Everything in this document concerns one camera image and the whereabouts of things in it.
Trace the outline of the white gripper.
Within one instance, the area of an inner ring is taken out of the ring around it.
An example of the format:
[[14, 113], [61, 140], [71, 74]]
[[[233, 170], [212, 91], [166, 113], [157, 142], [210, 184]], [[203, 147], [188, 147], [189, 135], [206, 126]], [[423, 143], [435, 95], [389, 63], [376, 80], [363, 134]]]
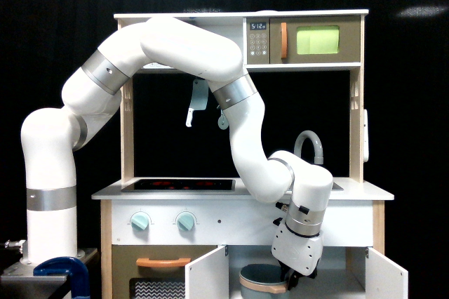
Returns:
[[[282, 220], [272, 243], [272, 255], [279, 261], [280, 280], [288, 279], [287, 290], [294, 289], [300, 275], [315, 277], [323, 252], [323, 232], [314, 237], [301, 237], [291, 232]], [[288, 278], [290, 269], [294, 270]]]

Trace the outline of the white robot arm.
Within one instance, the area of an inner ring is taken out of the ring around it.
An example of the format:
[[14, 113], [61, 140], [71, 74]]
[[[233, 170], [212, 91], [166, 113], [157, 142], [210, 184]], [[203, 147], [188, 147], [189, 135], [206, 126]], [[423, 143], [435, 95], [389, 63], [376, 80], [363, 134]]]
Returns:
[[105, 39], [66, 81], [61, 108], [43, 108], [22, 123], [27, 188], [27, 257], [39, 265], [77, 254], [76, 168], [73, 153], [112, 118], [121, 87], [142, 67], [157, 62], [204, 79], [229, 123], [234, 166], [258, 201], [291, 200], [272, 254], [289, 286], [315, 277], [323, 250], [321, 223], [333, 177], [298, 156], [264, 153], [264, 102], [232, 40], [181, 20], [161, 16], [129, 25]]

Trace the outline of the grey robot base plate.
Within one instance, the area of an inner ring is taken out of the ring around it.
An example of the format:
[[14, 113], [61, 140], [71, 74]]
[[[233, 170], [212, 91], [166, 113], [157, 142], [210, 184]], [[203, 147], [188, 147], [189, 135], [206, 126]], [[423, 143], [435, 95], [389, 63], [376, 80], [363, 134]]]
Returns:
[[20, 259], [2, 272], [3, 282], [70, 280], [75, 287], [89, 287], [88, 264], [99, 256], [96, 248], [82, 248], [75, 257], [58, 257], [35, 265], [28, 259], [26, 240], [1, 242], [1, 252], [6, 251], [18, 253]]

